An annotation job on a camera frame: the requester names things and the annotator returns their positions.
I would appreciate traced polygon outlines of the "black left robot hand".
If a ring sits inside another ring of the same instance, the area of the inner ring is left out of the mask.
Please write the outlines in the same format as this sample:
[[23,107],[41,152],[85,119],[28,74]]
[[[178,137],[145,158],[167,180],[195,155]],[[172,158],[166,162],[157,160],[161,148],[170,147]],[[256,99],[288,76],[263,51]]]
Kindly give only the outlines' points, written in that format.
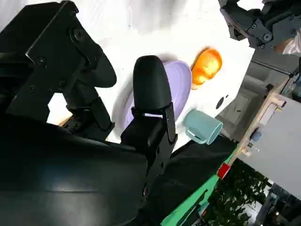
[[248,39],[250,47],[273,48],[294,38],[301,28],[299,0],[264,0],[262,9],[246,10],[237,0],[220,0],[223,15],[234,40]]

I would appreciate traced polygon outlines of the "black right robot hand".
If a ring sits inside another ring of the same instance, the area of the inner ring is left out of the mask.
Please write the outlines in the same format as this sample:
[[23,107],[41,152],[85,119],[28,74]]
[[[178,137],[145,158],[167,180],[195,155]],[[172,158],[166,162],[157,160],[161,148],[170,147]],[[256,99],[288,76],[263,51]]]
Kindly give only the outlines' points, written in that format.
[[115,71],[74,2],[25,6],[0,33],[0,223],[149,226],[142,209],[174,145],[162,61],[137,59],[133,121],[119,144],[97,88]]

